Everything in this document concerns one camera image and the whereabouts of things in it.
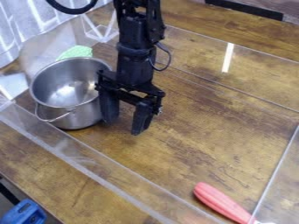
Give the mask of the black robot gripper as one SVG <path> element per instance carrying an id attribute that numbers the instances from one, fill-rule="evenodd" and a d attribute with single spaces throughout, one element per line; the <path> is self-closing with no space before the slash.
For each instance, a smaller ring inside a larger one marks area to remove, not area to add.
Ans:
<path id="1" fill-rule="evenodd" d="M 164 91 L 152 83 L 156 46 L 145 48 L 116 45 L 116 71 L 97 70 L 96 90 L 101 117 L 112 123 L 119 117 L 121 101 L 135 106 L 131 134 L 148 129 L 153 116 L 161 111 Z"/>

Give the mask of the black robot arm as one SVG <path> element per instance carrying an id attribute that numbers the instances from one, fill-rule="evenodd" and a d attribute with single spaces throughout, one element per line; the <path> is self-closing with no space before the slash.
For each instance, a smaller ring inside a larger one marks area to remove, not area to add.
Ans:
<path id="1" fill-rule="evenodd" d="M 96 90 L 105 123 L 117 119 L 120 102 L 135 106 L 131 134 L 136 136 L 161 111 L 164 91 L 152 84 L 152 79 L 165 26 L 160 0 L 113 0 L 113 6 L 119 27 L 116 71 L 97 71 Z"/>

